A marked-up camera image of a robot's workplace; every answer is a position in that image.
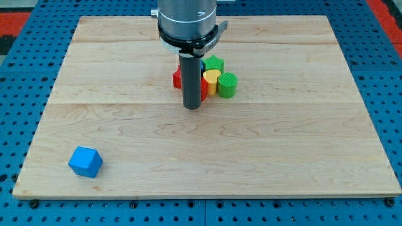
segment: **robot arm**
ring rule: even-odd
[[[216,25],[216,0],[158,0],[161,39],[179,49],[183,104],[187,109],[201,105],[201,58],[219,41],[227,21]]]

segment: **green cylinder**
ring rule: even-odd
[[[233,73],[223,73],[218,78],[218,94],[223,98],[231,98],[236,94],[237,77]]]

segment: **wooden table surface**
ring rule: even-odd
[[[401,193],[325,16],[236,16],[210,52],[231,99],[186,110],[149,17],[83,17],[13,194],[21,199],[338,198]],[[67,163],[98,150],[96,178]]]

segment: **red surface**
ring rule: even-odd
[[[0,13],[0,36],[17,37],[31,13]]]
[[[180,66],[177,66],[177,71],[171,76],[173,77],[174,88],[182,89],[182,75],[180,73]]]
[[[208,82],[205,78],[201,77],[201,101],[207,98],[208,94]]]
[[[399,56],[402,57],[402,30],[396,25],[395,18],[389,13],[387,5],[381,0],[367,0],[377,20],[388,35]]]

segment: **yellow block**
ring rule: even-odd
[[[220,70],[207,70],[204,72],[203,76],[208,82],[208,95],[215,95],[218,84],[218,77],[220,75]]]

